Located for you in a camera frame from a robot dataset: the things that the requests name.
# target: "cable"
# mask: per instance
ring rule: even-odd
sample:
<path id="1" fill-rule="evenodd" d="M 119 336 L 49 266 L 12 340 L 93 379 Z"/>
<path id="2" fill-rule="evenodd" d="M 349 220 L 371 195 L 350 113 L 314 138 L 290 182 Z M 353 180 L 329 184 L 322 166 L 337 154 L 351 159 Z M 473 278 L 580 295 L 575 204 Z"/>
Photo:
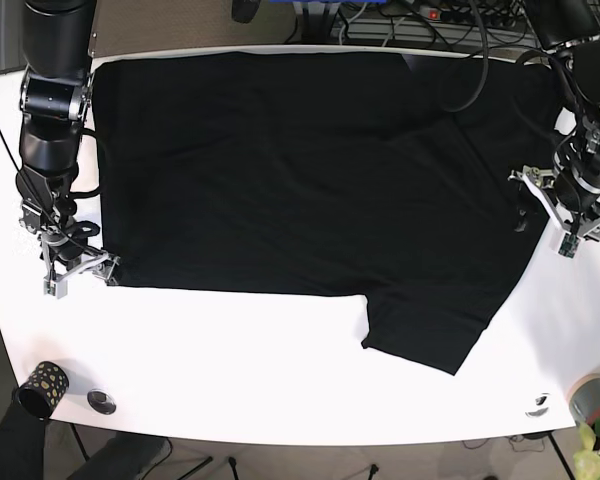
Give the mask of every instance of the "cable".
<path id="1" fill-rule="evenodd" d="M 520 36 L 518 38 L 516 38 L 515 40 L 503 40 L 502 38 L 496 36 L 496 34 L 493 33 L 491 30 L 492 29 L 487 28 L 487 33 L 496 42 L 499 42 L 499 45 L 514 45 L 514 44 L 520 42 L 521 40 L 523 40 L 524 37 L 527 36 L 527 33 L 529 32 L 529 25 L 527 24 L 527 22 L 524 22 L 524 30 L 522 31 L 522 34 L 520 34 Z"/>
<path id="2" fill-rule="evenodd" d="M 424 25 L 425 28 L 427 28 L 429 30 L 429 32 L 431 33 L 431 40 L 430 40 L 430 42 L 427 45 L 425 45 L 424 47 L 422 47 L 423 49 L 426 50 L 428 48 L 431 48 L 433 46 L 433 44 L 436 43 L 436 38 L 437 38 L 437 36 L 439 34 L 436 34 L 436 29 L 433 28 L 431 26 L 431 23 L 429 21 L 425 20 L 424 17 L 416 17 L 412 13 L 407 13 L 407 14 L 404 14 L 404 13 L 400 13 L 400 14 L 384 13 L 381 8 L 378 8 L 378 13 L 382 17 L 388 18 L 390 20 L 393 20 L 394 18 L 405 18 L 406 17 L 406 18 L 409 18 L 411 20 L 414 20 L 414 21 L 419 22 L 422 25 Z"/>
<path id="3" fill-rule="evenodd" d="M 78 429 L 76 428 L 76 426 L 73 423 L 70 423 L 69 426 L 71 427 L 71 431 L 73 432 L 73 436 L 75 437 L 76 442 L 78 444 L 78 447 L 80 448 L 80 453 L 82 453 L 82 458 L 84 458 L 85 462 L 88 462 L 91 459 L 91 457 L 87 453 L 87 449 L 84 448 L 84 444 L 82 443 L 82 439 L 80 438 L 80 435 L 78 435 Z"/>
<path id="4" fill-rule="evenodd" d="M 145 480 L 149 476 L 149 474 L 153 472 L 154 469 L 156 469 L 159 465 L 162 465 L 171 456 L 171 454 L 173 453 L 173 443 L 171 443 L 171 440 L 169 440 L 168 438 L 167 442 L 169 442 L 169 453 L 167 453 L 167 456 L 160 460 L 158 463 L 154 463 L 153 466 L 149 470 L 147 470 L 147 473 L 145 473 L 140 480 Z"/>
<path id="5" fill-rule="evenodd" d="M 447 50 L 449 50 L 450 52 L 453 51 L 451 44 L 449 44 L 449 42 L 444 37 L 444 35 L 442 35 L 440 33 L 440 31 L 436 27 L 434 27 L 433 24 L 428 19 L 426 19 L 425 17 L 420 15 L 420 12 L 415 10 L 407 0 L 397 0 L 397 1 L 400 5 L 402 5 L 403 7 L 405 7 L 407 10 L 409 10 L 411 12 L 413 18 L 418 19 L 421 23 L 426 25 L 429 28 L 429 30 L 431 30 L 433 32 L 433 34 L 435 36 L 437 36 L 442 41 L 442 43 L 444 43 L 446 45 Z"/>
<path id="6" fill-rule="evenodd" d="M 387 36 L 385 37 L 384 41 L 382 42 L 382 47 L 386 47 L 387 43 L 389 43 L 389 40 L 391 40 L 391 37 L 393 36 L 393 38 L 395 39 L 396 36 L 396 27 L 399 27 L 402 22 L 404 22 L 407 19 L 407 17 L 402 17 L 401 19 L 399 19 L 395 25 L 393 24 L 393 18 L 391 18 L 391 31 L 389 33 L 387 33 Z"/>
<path id="7" fill-rule="evenodd" d="M 475 91 L 464 103 L 461 103 L 460 105 L 445 104 L 442 101 L 441 89 L 438 88 L 438 101 L 440 103 L 440 107 L 448 113 L 461 112 L 473 105 L 473 103 L 478 99 L 478 97 L 482 93 L 482 89 L 487 83 L 487 76 L 489 75 L 489 39 L 487 38 L 487 30 L 484 27 L 482 17 L 480 16 L 480 11 L 478 10 L 478 6 L 476 5 L 475 0 L 468 1 L 471 5 L 473 15 L 475 16 L 476 23 L 478 24 L 478 29 L 480 30 L 480 38 L 482 40 L 482 75 L 480 76 L 480 81 L 478 82 Z"/>
<path id="8" fill-rule="evenodd" d="M 542 448 L 540 449 L 535 449 L 535 448 L 523 448 L 521 450 L 518 450 L 516 448 L 516 444 L 517 443 L 522 443 L 526 440 L 526 438 L 524 438 L 522 435 L 514 435 L 512 437 L 507 437 L 507 441 L 509 442 L 509 446 L 511 447 L 511 450 L 513 450 L 516 453 L 542 453 L 544 452 L 546 445 L 544 443 L 544 438 L 540 439 L 542 441 Z"/>
<path id="9" fill-rule="evenodd" d="M 458 45 L 459 43 L 462 43 L 463 40 L 465 38 L 467 38 L 469 36 L 469 34 L 473 31 L 473 29 L 476 28 L 475 25 L 471 25 L 469 28 L 467 28 L 467 31 L 464 33 L 464 35 L 462 37 L 460 37 L 458 40 L 456 40 L 455 42 L 453 42 L 451 44 L 452 47 L 455 47 L 456 45 Z"/>
<path id="10" fill-rule="evenodd" d="M 287 37 L 287 39 L 283 42 L 283 45 L 288 45 L 289 42 L 291 42 L 291 40 L 293 40 L 293 37 L 296 36 L 296 33 L 298 33 L 298 28 L 300 27 L 300 22 L 298 21 L 298 16 L 296 15 L 296 21 L 295 24 L 293 26 L 293 32 L 291 32 L 291 35 L 289 35 Z"/>
<path id="11" fill-rule="evenodd" d="M 476 445 L 476 446 L 473 446 L 473 447 L 470 447 L 469 445 L 467 445 L 467 443 L 466 443 L 466 440 L 463 440 L 463 441 L 462 441 L 462 446 L 463 446 L 464 448 L 466 448 L 467 450 L 478 450 L 479 448 L 482 448 L 482 447 L 484 447 L 484 446 L 485 446 L 487 443 L 489 443 L 489 440 L 491 440 L 491 439 L 490 439 L 490 438 L 487 438 L 487 439 L 485 439 L 485 441 L 484 441 L 484 442 L 482 442 L 480 445 Z"/>
<path id="12" fill-rule="evenodd" d="M 107 159 L 109 158 L 109 151 L 106 149 L 102 140 L 100 140 L 96 136 L 96 132 L 94 132 L 90 128 L 83 128 L 82 134 L 86 135 L 87 137 L 93 138 L 96 141 L 96 143 L 98 144 L 98 146 L 102 149 L 102 153 L 103 153 L 102 156 L 104 158 L 100 158 L 100 165 L 99 165 L 99 167 L 102 169 L 105 166 Z M 102 189 L 104 187 L 102 182 L 103 182 L 104 178 L 105 178 L 104 173 L 100 172 L 100 184 L 96 188 L 94 188 L 93 190 L 91 190 L 89 192 L 69 192 L 69 198 L 72 200 L 85 200 L 87 198 L 97 197 L 98 195 L 100 195 L 102 193 Z"/>
<path id="13" fill-rule="evenodd" d="M 342 20 L 342 24 L 344 25 L 344 36 L 348 41 L 349 40 L 349 21 L 347 20 L 347 17 L 344 16 L 344 13 L 342 13 L 341 8 L 338 9 L 338 16 L 340 17 L 340 20 Z"/>
<path id="14" fill-rule="evenodd" d="M 562 463 L 562 467 L 564 468 L 564 471 L 567 472 L 569 479 L 576 480 L 576 477 L 573 475 L 573 472 L 571 471 L 569 464 L 565 460 L 564 455 L 562 455 L 562 450 L 560 450 L 560 447 L 558 446 L 556 439 L 553 438 L 552 432 L 549 432 L 549 441 L 551 442 L 553 449 L 556 451 L 556 455 L 558 455 L 558 458 L 560 459 L 560 463 Z"/>
<path id="15" fill-rule="evenodd" d="M 2 140 L 2 144 L 4 145 L 5 150 L 7 151 L 9 160 L 11 160 L 11 164 L 16 169 L 17 174 L 21 175 L 24 186 L 27 188 L 27 190 L 29 190 L 29 193 L 34 198 L 34 200 L 36 202 L 38 202 L 38 205 L 40 205 L 40 207 L 41 207 L 40 211 L 47 218 L 49 223 L 51 223 L 51 225 L 53 225 L 58 230 L 58 232 L 64 238 L 67 239 L 67 241 L 73 243 L 75 246 L 80 248 L 83 253 L 86 253 L 87 255 L 90 255 L 92 257 L 96 257 L 96 256 L 104 253 L 101 250 L 98 250 L 97 248 L 90 247 L 89 245 L 80 245 L 78 242 L 76 242 L 74 239 L 72 239 L 69 235 L 67 235 L 62 230 L 62 228 L 60 228 L 60 225 L 58 224 L 58 222 L 56 222 L 56 220 L 53 217 L 51 217 L 51 215 L 46 210 L 44 210 L 44 208 L 42 208 L 42 205 L 44 205 L 44 204 L 43 204 L 42 200 L 40 199 L 40 195 L 39 195 L 38 191 L 36 190 L 35 186 L 33 185 L 33 182 L 31 181 L 31 178 L 29 177 L 27 171 L 24 170 L 23 168 L 22 169 L 18 168 L 18 164 L 16 163 L 15 159 L 13 158 L 13 154 L 11 153 L 11 150 L 9 149 L 9 145 L 7 144 L 7 140 L 4 138 L 4 134 L 2 133 L 1 128 L 0 128 L 0 139 Z"/>
<path id="16" fill-rule="evenodd" d="M 360 10 L 358 10 L 358 13 L 356 13 L 353 17 L 351 17 L 349 19 L 349 23 L 347 25 L 347 31 L 349 30 L 349 26 L 351 26 L 351 24 L 353 22 L 355 22 L 358 18 L 360 18 L 360 15 L 362 15 L 364 13 L 364 11 L 367 8 L 367 5 L 369 5 L 368 3 L 363 3 L 362 7 L 360 8 Z M 343 35 L 344 35 L 344 25 L 342 27 L 340 27 L 340 32 L 338 33 L 338 43 L 340 45 L 344 45 L 344 41 L 343 41 Z"/>

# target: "metal chair leg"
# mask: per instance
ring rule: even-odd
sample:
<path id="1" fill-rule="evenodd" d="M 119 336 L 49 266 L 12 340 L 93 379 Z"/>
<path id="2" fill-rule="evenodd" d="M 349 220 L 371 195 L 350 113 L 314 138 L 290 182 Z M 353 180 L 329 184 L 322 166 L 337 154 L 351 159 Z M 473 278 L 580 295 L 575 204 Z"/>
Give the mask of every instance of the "metal chair leg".
<path id="1" fill-rule="evenodd" d="M 204 467 L 206 467 L 207 465 L 209 465 L 211 462 L 213 462 L 213 457 L 207 457 L 207 458 L 205 458 L 202 462 L 200 462 L 198 465 L 196 465 L 195 467 L 193 467 L 187 473 L 185 473 L 181 477 L 178 477 L 178 480 L 186 480 L 187 478 L 189 478 L 194 473 L 199 472 Z"/>
<path id="2" fill-rule="evenodd" d="M 373 477 L 375 476 L 376 473 L 378 473 L 380 471 L 380 469 L 378 468 L 378 466 L 374 463 L 373 465 L 371 465 L 371 469 L 369 470 L 369 480 L 372 480 Z"/>
<path id="3" fill-rule="evenodd" d="M 231 467 L 231 471 L 233 472 L 233 480 L 240 480 L 240 478 L 238 478 L 238 470 L 236 470 L 237 465 L 238 462 L 236 462 L 236 459 L 233 457 L 229 457 L 229 466 Z"/>

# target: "black t-shirt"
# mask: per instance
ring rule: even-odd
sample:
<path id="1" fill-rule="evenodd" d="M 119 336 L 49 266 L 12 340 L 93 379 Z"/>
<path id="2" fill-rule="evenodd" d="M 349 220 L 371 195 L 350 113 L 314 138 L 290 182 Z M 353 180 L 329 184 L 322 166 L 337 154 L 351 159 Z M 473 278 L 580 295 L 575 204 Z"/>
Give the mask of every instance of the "black t-shirt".
<path id="1" fill-rule="evenodd" d="M 546 224 L 516 233 L 522 165 L 548 166 L 543 66 L 385 53 L 105 64 L 94 87 L 104 246 L 120 285 L 368 299 L 373 347 L 455 373 Z"/>

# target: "patterned cup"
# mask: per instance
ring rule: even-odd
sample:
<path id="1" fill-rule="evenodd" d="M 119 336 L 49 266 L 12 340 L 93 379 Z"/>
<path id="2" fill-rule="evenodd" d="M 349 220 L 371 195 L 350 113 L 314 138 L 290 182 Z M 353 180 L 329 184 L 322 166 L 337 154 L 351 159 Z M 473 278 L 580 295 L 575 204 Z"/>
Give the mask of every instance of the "patterned cup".
<path id="1" fill-rule="evenodd" d="M 41 362 L 16 390 L 15 398 L 31 415 L 46 420 L 53 414 L 67 388 L 67 374 L 55 363 Z"/>

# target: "black pants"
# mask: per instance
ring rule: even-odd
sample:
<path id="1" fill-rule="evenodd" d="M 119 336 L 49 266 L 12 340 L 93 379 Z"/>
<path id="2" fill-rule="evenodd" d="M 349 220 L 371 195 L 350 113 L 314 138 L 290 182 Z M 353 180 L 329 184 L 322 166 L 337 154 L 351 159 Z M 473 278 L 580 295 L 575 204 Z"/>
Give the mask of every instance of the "black pants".
<path id="1" fill-rule="evenodd" d="M 42 480 L 45 424 L 12 404 L 0 423 L 0 480 Z M 118 433 L 69 480 L 133 480 L 167 442 Z"/>

